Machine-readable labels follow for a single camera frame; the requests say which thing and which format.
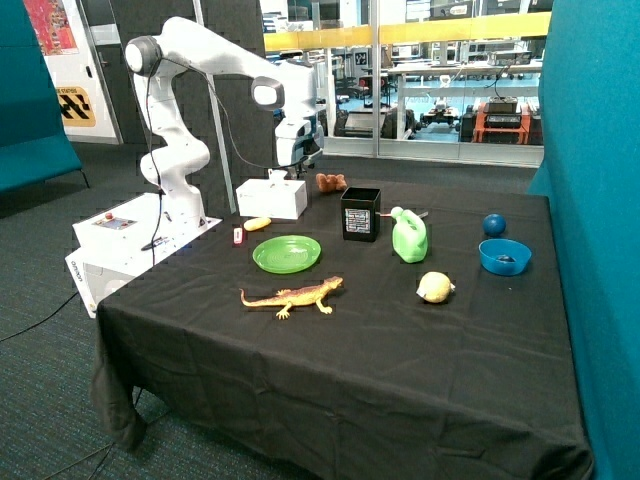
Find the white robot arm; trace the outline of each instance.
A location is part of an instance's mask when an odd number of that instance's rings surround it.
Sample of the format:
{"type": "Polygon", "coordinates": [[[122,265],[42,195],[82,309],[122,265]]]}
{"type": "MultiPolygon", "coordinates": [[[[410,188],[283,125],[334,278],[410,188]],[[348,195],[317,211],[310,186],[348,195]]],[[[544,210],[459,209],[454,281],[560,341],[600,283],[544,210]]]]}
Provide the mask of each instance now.
{"type": "Polygon", "coordinates": [[[266,110],[282,108],[285,119],[275,131],[280,166],[311,164],[322,153],[324,132],[317,121],[315,75],[305,62],[272,64],[178,17],[167,20],[160,35],[131,40],[125,58],[135,73],[135,91],[145,121],[167,143],[154,150],[153,157],[145,155],[141,169],[147,180],[161,186],[166,211],[174,221],[193,225],[205,218],[200,192],[185,176],[209,162],[209,150],[184,125],[171,87],[172,79],[187,69],[251,77],[255,102],[266,110]]]}

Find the green plate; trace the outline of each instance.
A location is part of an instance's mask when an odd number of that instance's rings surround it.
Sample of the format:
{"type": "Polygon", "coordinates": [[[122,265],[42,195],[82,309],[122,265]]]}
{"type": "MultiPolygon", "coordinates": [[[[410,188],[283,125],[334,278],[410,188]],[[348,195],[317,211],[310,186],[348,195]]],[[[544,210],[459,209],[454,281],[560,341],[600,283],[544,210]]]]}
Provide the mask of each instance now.
{"type": "Polygon", "coordinates": [[[253,251],[253,260],[270,273],[295,273],[316,263],[320,251],[320,244],[313,238],[284,235],[258,245],[253,251]]]}

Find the green plastic jug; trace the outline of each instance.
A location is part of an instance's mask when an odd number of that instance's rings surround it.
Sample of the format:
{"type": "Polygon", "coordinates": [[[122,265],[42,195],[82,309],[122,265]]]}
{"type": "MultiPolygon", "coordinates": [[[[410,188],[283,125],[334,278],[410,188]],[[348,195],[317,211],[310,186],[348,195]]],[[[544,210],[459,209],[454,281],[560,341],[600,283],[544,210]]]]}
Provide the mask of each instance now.
{"type": "Polygon", "coordinates": [[[422,219],[411,210],[394,207],[391,217],[396,221],[393,227],[393,249],[407,263],[420,262],[427,255],[427,227],[422,219]]]}

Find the cable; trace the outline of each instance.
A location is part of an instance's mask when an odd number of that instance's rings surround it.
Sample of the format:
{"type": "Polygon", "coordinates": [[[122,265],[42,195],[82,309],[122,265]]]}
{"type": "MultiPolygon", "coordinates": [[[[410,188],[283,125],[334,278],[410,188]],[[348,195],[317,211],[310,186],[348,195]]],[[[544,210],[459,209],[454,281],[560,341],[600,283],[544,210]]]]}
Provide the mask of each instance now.
{"type": "MultiPolygon", "coordinates": [[[[158,68],[161,58],[158,58],[153,67],[151,68],[152,72],[155,72],[158,68]]],[[[155,158],[153,158],[153,128],[151,126],[151,114],[149,113],[149,91],[151,87],[151,77],[147,78],[147,91],[145,92],[144,104],[147,110],[147,121],[149,122],[149,136],[147,137],[147,150],[149,150],[149,155],[151,156],[151,163],[153,164],[153,168],[156,170],[156,175],[158,177],[158,203],[159,203],[159,213],[158,213],[158,221],[156,222],[156,228],[153,231],[153,235],[151,235],[151,264],[152,266],[156,264],[156,249],[155,249],[155,238],[158,233],[158,229],[160,228],[160,221],[162,219],[162,178],[160,177],[160,170],[158,170],[158,165],[156,164],[155,158]]]]}
{"type": "MultiPolygon", "coordinates": [[[[136,401],[133,404],[133,408],[134,409],[138,405],[138,401],[140,400],[140,396],[141,395],[142,395],[142,388],[138,391],[138,396],[136,397],[136,401]]],[[[87,477],[87,480],[91,480],[92,478],[94,478],[96,475],[98,475],[100,473],[101,468],[104,466],[105,460],[107,459],[107,457],[111,453],[111,450],[113,450],[113,447],[115,446],[115,444],[116,444],[116,442],[111,442],[111,445],[109,445],[109,449],[107,450],[107,453],[105,453],[104,456],[102,457],[102,459],[98,462],[98,465],[96,465],[96,468],[93,469],[93,472],[91,472],[91,475],[89,475],[87,477]]]]}
{"type": "Polygon", "coordinates": [[[58,471],[57,471],[57,472],[55,472],[55,473],[52,473],[52,474],[50,474],[50,475],[47,475],[46,477],[44,477],[44,479],[43,479],[43,480],[49,480],[49,479],[51,479],[51,478],[53,478],[53,477],[56,477],[56,476],[60,475],[60,474],[61,474],[61,473],[63,473],[63,472],[66,472],[66,471],[67,471],[67,470],[69,470],[70,468],[73,468],[73,467],[75,467],[76,465],[78,465],[78,464],[80,464],[80,463],[84,462],[85,460],[88,460],[89,458],[93,457],[94,455],[97,455],[97,454],[98,454],[98,453],[100,453],[102,450],[104,450],[104,449],[106,449],[106,448],[109,448],[109,447],[111,447],[112,445],[113,445],[113,443],[110,443],[109,445],[105,445],[104,447],[100,447],[100,448],[98,448],[98,449],[94,450],[93,452],[91,452],[90,454],[88,454],[88,455],[86,455],[85,457],[81,458],[81,459],[80,459],[80,460],[78,460],[77,462],[72,463],[71,465],[67,465],[66,467],[61,468],[60,470],[58,470],[58,471]]]}
{"type": "MultiPolygon", "coordinates": [[[[140,395],[142,395],[142,388],[140,389],[140,391],[138,392],[138,396],[136,398],[134,407],[138,404],[138,400],[140,400],[140,395]]],[[[151,420],[148,425],[151,426],[155,423],[157,423],[160,419],[166,417],[169,413],[171,413],[171,409],[168,409],[167,411],[165,411],[164,413],[158,415],[156,418],[154,418],[153,420],[151,420]]],[[[113,447],[115,446],[115,442],[111,442],[108,445],[105,445],[103,447],[100,447],[96,450],[94,450],[93,452],[89,453],[88,455],[85,455],[84,457],[82,457],[80,460],[67,465],[66,467],[61,468],[60,470],[58,470],[55,473],[52,473],[50,475],[47,475],[46,477],[44,477],[42,480],[50,480],[58,475],[60,475],[61,473],[66,472],[67,470],[75,467],[76,465],[79,465],[80,463],[84,462],[85,460],[93,457],[94,455],[97,455],[98,453],[100,453],[102,450],[108,449],[107,453],[105,453],[105,455],[102,457],[102,459],[100,460],[100,462],[98,463],[98,465],[96,466],[96,468],[93,470],[93,472],[91,473],[91,475],[87,478],[87,480],[93,479],[96,477],[96,474],[99,473],[98,469],[104,465],[104,461],[106,460],[107,456],[109,455],[109,453],[111,453],[111,450],[113,449],[113,447]]]]}
{"type": "Polygon", "coordinates": [[[505,73],[507,73],[507,70],[509,70],[509,67],[511,67],[511,65],[506,65],[505,67],[502,67],[502,70],[500,70],[500,73],[496,74],[496,79],[493,81],[493,83],[490,83],[489,85],[485,85],[484,88],[491,88],[493,87],[493,89],[496,92],[496,96],[502,100],[502,97],[500,96],[500,94],[498,93],[498,80],[500,80],[502,78],[502,75],[504,75],[505,73]]]}
{"type": "Polygon", "coordinates": [[[8,337],[4,337],[3,339],[0,339],[0,343],[5,342],[13,337],[17,337],[18,335],[22,335],[23,333],[28,332],[29,330],[32,330],[34,328],[36,328],[39,325],[42,325],[44,322],[46,322],[47,320],[49,320],[50,318],[52,318],[56,313],[58,313],[60,310],[62,310],[64,307],[67,306],[67,304],[73,300],[73,297],[75,297],[76,295],[78,295],[78,292],[74,293],[73,295],[71,295],[69,298],[67,298],[67,300],[60,305],[55,312],[53,312],[51,315],[49,315],[47,318],[45,318],[44,320],[40,320],[38,323],[34,323],[33,325],[31,325],[30,327],[25,328],[24,330],[20,330],[17,333],[14,333],[12,335],[9,335],[8,337]]]}
{"type": "Polygon", "coordinates": [[[257,163],[250,162],[249,160],[244,158],[240,154],[240,151],[238,150],[238,146],[236,145],[236,142],[235,142],[235,138],[233,137],[233,132],[231,131],[231,122],[229,121],[229,113],[227,112],[227,109],[225,108],[224,104],[222,103],[222,100],[220,100],[220,97],[216,93],[215,87],[213,86],[213,84],[207,78],[207,74],[204,73],[204,72],[201,72],[199,70],[196,70],[195,68],[192,68],[190,65],[185,65],[183,63],[176,62],[175,60],[171,60],[170,58],[163,58],[163,60],[166,60],[166,61],[171,62],[171,63],[175,63],[176,65],[178,65],[180,67],[186,68],[187,70],[192,70],[192,71],[198,73],[199,75],[201,75],[205,79],[205,81],[207,82],[207,85],[210,87],[210,92],[213,94],[213,96],[215,97],[216,101],[220,105],[220,108],[224,112],[224,116],[225,116],[225,120],[226,120],[226,124],[227,124],[227,130],[229,132],[229,138],[231,139],[231,145],[233,146],[233,150],[236,153],[236,155],[238,155],[238,158],[240,160],[242,160],[244,163],[246,163],[248,165],[251,165],[253,167],[258,167],[258,168],[262,168],[264,170],[268,170],[270,168],[271,169],[283,169],[283,168],[296,167],[296,166],[300,165],[301,163],[304,163],[307,160],[306,158],[303,157],[302,159],[300,159],[297,162],[294,162],[294,163],[292,163],[290,165],[280,165],[280,166],[274,167],[274,166],[271,166],[271,165],[259,165],[257,163]]]}

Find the glass window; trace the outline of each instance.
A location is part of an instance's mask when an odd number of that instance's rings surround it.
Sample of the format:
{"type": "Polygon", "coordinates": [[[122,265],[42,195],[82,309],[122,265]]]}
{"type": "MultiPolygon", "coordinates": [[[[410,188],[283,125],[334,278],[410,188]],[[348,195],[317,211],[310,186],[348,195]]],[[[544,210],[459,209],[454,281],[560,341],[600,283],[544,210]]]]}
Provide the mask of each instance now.
{"type": "Polygon", "coordinates": [[[262,8],[280,5],[276,31],[304,31],[290,46],[316,65],[327,153],[537,166],[552,3],[262,0],[262,8]],[[328,28],[331,36],[313,33],[328,28]]]}

